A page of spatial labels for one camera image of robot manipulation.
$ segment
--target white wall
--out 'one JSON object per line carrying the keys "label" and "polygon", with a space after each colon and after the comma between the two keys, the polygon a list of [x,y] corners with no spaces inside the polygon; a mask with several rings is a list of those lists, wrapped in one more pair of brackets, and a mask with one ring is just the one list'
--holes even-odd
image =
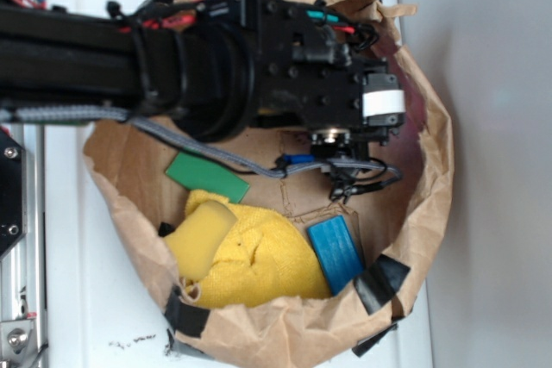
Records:
{"label": "white wall", "polygon": [[419,3],[405,41],[455,120],[428,279],[436,368],[552,366],[551,0]]}

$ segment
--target metal bracket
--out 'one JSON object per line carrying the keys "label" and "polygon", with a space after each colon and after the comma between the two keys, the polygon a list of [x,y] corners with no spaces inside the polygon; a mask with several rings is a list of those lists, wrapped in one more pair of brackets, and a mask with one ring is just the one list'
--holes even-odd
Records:
{"label": "metal bracket", "polygon": [[23,149],[0,131],[0,259],[23,237]]}
{"label": "metal bracket", "polygon": [[0,361],[7,366],[23,365],[27,356],[38,353],[35,336],[34,319],[0,322]]}

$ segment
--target yellow sponge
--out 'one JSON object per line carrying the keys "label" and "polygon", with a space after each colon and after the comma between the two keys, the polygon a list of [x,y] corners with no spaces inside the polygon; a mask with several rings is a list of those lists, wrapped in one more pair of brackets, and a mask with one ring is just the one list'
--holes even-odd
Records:
{"label": "yellow sponge", "polygon": [[236,220],[224,205],[209,200],[165,238],[182,278],[201,280],[207,276],[216,250]]}

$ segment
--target white surface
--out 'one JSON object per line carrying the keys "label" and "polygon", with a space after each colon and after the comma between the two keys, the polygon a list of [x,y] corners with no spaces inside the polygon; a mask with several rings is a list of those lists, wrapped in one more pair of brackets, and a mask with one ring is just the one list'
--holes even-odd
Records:
{"label": "white surface", "polygon": [[[106,0],[53,0],[104,15]],[[142,0],[118,0],[132,10]],[[395,0],[386,0],[388,4]],[[223,365],[165,356],[166,322],[135,274],[80,153],[89,128],[47,128],[47,281],[51,367]],[[133,339],[156,335],[151,340]],[[351,352],[323,366],[430,368],[427,298],[369,354]]]}
{"label": "white surface", "polygon": [[405,42],[455,123],[448,235],[428,279],[436,368],[552,361],[550,0],[419,3]]}

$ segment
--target teal connector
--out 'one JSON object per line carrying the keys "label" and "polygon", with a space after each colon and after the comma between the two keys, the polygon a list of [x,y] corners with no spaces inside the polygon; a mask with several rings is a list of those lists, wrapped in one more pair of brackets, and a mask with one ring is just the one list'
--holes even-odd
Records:
{"label": "teal connector", "polygon": [[324,17],[326,17],[326,21],[328,21],[328,22],[333,22],[333,23],[338,23],[339,22],[339,17],[337,17],[335,15],[328,15],[324,12],[319,11],[319,10],[307,10],[307,15],[311,19],[323,19]]}

